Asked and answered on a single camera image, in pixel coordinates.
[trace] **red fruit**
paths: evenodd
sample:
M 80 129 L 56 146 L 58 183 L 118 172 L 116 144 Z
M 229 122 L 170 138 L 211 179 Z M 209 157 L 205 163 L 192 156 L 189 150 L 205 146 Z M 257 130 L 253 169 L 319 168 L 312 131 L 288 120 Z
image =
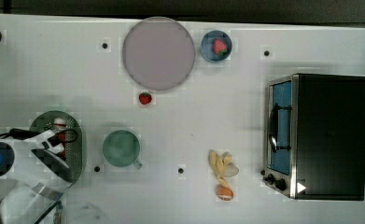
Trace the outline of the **red fruit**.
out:
M 212 44 L 212 50 L 215 52 L 217 56 L 222 56 L 226 54 L 226 52 L 228 51 L 228 46 L 223 40 L 216 39 Z
M 148 105 L 150 102 L 152 102 L 152 96 L 147 92 L 142 92 L 139 94 L 139 102 L 142 105 Z

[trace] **blue bowl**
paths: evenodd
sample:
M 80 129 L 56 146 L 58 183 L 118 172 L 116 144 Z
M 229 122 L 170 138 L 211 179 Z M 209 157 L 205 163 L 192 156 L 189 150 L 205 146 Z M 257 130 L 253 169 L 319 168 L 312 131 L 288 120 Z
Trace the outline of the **blue bowl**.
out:
M 225 54 L 219 56 L 212 50 L 212 45 L 216 39 L 221 39 L 226 43 L 228 51 Z M 232 40 L 222 31 L 211 31 L 204 36 L 200 50 L 203 57 L 210 63 L 220 63 L 232 53 Z

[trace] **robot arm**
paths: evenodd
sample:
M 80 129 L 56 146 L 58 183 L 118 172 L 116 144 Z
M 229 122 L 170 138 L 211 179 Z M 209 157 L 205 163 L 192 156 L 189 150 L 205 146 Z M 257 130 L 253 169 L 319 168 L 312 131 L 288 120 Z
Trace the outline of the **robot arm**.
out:
M 0 139 L 0 178 L 19 184 L 0 202 L 0 223 L 35 223 L 73 181 L 69 166 L 55 153 L 63 150 L 52 130 L 13 129 Z

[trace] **toaster oven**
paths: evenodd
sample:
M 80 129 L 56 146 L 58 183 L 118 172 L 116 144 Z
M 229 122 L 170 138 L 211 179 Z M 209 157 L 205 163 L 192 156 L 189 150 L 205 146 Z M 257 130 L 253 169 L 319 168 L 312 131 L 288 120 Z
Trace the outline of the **toaster oven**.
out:
M 364 199 L 365 77 L 295 74 L 266 96 L 265 184 L 291 199 Z

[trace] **mug handle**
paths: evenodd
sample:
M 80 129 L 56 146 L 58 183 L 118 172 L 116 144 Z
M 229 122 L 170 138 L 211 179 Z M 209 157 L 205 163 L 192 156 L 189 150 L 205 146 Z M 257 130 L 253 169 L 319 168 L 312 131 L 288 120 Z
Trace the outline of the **mug handle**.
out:
M 142 167 L 142 163 L 141 163 L 141 161 L 139 161 L 138 159 L 136 159 L 136 160 L 133 162 L 133 166 L 135 166 L 135 168 L 136 168 L 137 170 L 139 170 L 139 169 L 141 169 L 141 167 Z

